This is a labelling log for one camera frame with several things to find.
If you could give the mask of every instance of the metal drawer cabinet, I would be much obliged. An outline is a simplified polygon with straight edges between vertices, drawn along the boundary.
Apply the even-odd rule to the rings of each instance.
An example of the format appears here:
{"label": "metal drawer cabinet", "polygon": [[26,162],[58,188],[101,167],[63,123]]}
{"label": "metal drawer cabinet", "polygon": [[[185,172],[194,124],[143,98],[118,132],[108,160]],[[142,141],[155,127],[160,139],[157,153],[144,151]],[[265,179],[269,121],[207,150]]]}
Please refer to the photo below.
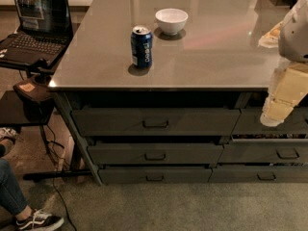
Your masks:
{"label": "metal drawer cabinet", "polygon": [[308,167],[218,167],[209,182],[308,182]]}
{"label": "metal drawer cabinet", "polygon": [[233,135],[247,134],[307,134],[308,108],[295,108],[286,120],[277,127],[267,127],[260,122],[262,108],[242,109]]}
{"label": "metal drawer cabinet", "polygon": [[98,170],[103,183],[207,183],[204,167],[107,167]]}
{"label": "metal drawer cabinet", "polygon": [[219,163],[307,163],[308,140],[265,139],[224,146]]}
{"label": "metal drawer cabinet", "polygon": [[239,114],[222,108],[87,108],[71,113],[81,136],[230,136]]}
{"label": "metal drawer cabinet", "polygon": [[98,143],[88,152],[96,165],[216,164],[222,145],[211,143]]}

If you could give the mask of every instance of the blue soda can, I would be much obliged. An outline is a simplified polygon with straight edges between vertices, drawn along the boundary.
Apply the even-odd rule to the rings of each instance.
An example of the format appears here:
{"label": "blue soda can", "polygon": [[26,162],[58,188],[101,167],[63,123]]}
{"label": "blue soda can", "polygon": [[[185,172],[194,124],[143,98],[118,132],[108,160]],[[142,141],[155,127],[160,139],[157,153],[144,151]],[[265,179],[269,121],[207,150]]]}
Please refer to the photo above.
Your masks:
{"label": "blue soda can", "polygon": [[144,26],[133,28],[131,35],[132,58],[136,67],[152,66],[152,33]]}

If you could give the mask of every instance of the laptop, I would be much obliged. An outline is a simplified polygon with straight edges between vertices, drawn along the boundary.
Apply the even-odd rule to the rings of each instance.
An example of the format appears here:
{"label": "laptop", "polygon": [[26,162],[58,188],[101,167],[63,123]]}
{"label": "laptop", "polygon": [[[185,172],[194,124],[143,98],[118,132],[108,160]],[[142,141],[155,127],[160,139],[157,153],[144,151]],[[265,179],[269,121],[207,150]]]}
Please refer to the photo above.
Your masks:
{"label": "laptop", "polygon": [[51,68],[73,37],[68,0],[14,0],[20,25],[0,44],[0,64]]}

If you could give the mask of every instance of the drawer handle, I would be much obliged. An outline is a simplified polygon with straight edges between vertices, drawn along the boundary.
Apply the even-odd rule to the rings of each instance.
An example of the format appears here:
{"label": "drawer handle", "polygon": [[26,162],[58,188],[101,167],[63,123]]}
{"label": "drawer handle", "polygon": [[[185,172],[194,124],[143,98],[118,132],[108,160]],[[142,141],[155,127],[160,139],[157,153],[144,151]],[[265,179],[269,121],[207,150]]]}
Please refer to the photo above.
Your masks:
{"label": "drawer handle", "polygon": [[148,176],[146,175],[145,179],[146,179],[146,181],[148,181],[148,182],[162,182],[162,181],[165,180],[164,175],[162,175],[162,176],[160,176],[160,177],[155,177],[155,178],[151,178],[151,177],[148,177]]}
{"label": "drawer handle", "polygon": [[260,177],[258,173],[257,173],[257,176],[260,181],[275,181],[276,180],[276,176],[274,174],[272,175],[272,178],[262,178]]}
{"label": "drawer handle", "polygon": [[165,128],[168,128],[169,122],[168,122],[168,120],[166,120],[165,123],[162,124],[162,125],[153,125],[153,126],[152,126],[152,125],[147,125],[146,122],[145,122],[145,120],[143,120],[143,121],[142,121],[142,126],[143,126],[144,128],[147,128],[147,129],[148,129],[148,128],[164,128],[164,129],[165,129]]}
{"label": "drawer handle", "polygon": [[147,154],[144,154],[144,159],[146,161],[163,161],[166,159],[166,153],[162,154],[160,157],[154,158],[154,157],[149,157]]}
{"label": "drawer handle", "polygon": [[278,158],[280,159],[287,159],[287,160],[291,160],[291,159],[298,159],[299,158],[299,154],[297,151],[295,151],[295,156],[291,156],[291,157],[284,157],[281,156],[280,153],[278,151],[276,151]]}

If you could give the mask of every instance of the cable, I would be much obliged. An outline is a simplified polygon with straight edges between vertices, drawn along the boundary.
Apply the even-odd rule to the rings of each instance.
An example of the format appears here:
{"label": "cable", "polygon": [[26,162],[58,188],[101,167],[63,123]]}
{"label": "cable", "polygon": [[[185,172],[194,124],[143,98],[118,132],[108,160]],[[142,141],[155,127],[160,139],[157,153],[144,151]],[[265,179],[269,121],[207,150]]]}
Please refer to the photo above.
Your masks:
{"label": "cable", "polygon": [[[43,113],[42,113],[42,110],[41,110],[40,106],[39,106],[39,111],[40,111],[41,115],[43,116]],[[48,129],[50,130],[50,132],[53,134],[53,141],[56,141],[56,134],[54,133],[54,131],[51,129],[51,127],[50,127],[48,124],[47,124],[47,127],[48,127]],[[55,176],[56,176],[57,173],[59,172],[59,171],[58,171],[58,168],[59,168],[59,164],[60,164],[60,159],[64,159],[64,162],[65,162],[66,164],[67,164],[67,162],[65,161],[65,158],[60,157],[60,156],[56,153],[56,151],[54,150],[54,145],[55,145],[55,143],[52,144],[52,148],[50,148],[49,146],[48,146],[48,148],[50,149],[51,152],[53,152],[53,154],[56,155],[56,157],[57,157],[57,159],[58,159],[57,167],[56,167],[56,171],[55,171]],[[69,211],[68,211],[68,209],[67,209],[67,206],[66,206],[66,203],[65,203],[65,201],[64,201],[64,198],[63,198],[62,195],[60,194],[59,190],[56,188],[56,185],[55,185],[55,178],[56,178],[56,177],[54,177],[53,180],[52,180],[52,186],[53,186],[54,190],[58,193],[58,195],[59,195],[59,197],[60,197],[60,199],[61,199],[61,201],[62,201],[62,203],[63,203],[63,205],[64,205],[64,207],[65,207],[66,217],[67,217],[67,219],[68,219],[70,225],[74,228],[75,231],[77,231],[76,226],[74,225],[74,223],[72,222],[72,220],[71,220],[71,218],[70,218]]]}
{"label": "cable", "polygon": [[20,75],[20,77],[21,77],[22,80],[25,80],[25,79],[23,78],[22,73],[21,73],[20,70],[19,70],[19,75]]}

